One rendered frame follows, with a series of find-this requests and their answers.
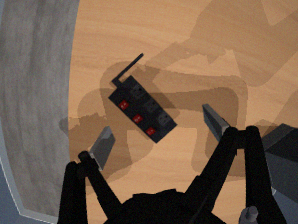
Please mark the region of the black power strip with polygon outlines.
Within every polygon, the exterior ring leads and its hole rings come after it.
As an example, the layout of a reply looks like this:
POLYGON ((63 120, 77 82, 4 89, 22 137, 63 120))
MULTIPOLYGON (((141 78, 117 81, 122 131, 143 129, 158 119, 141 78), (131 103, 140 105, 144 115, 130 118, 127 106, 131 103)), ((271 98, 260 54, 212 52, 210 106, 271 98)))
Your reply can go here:
POLYGON ((123 83, 119 80, 143 55, 111 81, 117 89, 108 98, 157 144, 177 126, 176 122, 131 75, 123 83))

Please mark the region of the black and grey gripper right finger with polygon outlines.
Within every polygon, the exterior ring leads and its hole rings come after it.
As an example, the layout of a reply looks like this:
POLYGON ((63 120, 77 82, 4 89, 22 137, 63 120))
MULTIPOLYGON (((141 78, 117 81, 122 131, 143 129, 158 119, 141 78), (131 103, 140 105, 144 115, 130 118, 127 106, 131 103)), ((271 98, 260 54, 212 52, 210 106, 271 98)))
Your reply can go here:
POLYGON ((218 145, 202 173, 194 178, 179 202, 166 214, 162 224, 193 224, 203 206, 212 212, 237 156, 237 149, 244 149, 245 154, 247 207, 242 210, 238 224, 287 224, 272 195, 258 127, 251 125, 245 130, 238 130, 222 119, 208 103, 202 104, 202 107, 204 122, 218 145))

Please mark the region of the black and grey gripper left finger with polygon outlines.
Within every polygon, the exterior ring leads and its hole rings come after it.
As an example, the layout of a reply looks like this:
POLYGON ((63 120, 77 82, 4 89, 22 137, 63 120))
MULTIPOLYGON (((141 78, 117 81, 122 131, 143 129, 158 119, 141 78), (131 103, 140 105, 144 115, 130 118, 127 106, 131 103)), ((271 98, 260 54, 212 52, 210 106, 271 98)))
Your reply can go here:
POLYGON ((90 151, 78 154, 80 163, 72 161, 66 165, 57 224, 88 224, 85 177, 110 224, 136 224, 100 173, 114 143, 111 128, 106 126, 90 151))

